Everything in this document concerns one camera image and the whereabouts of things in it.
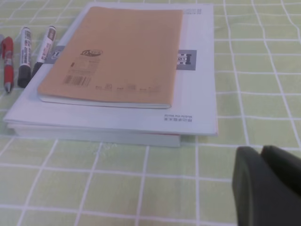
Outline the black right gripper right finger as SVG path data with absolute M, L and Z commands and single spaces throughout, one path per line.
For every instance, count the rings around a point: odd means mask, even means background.
M 261 157 L 288 188 L 301 195 L 301 159 L 299 157 L 272 145 L 263 147 Z

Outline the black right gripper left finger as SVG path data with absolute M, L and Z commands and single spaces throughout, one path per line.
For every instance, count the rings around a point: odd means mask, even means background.
M 232 179 L 239 226 L 299 226 L 301 196 L 288 188 L 251 147 L 236 150 Z

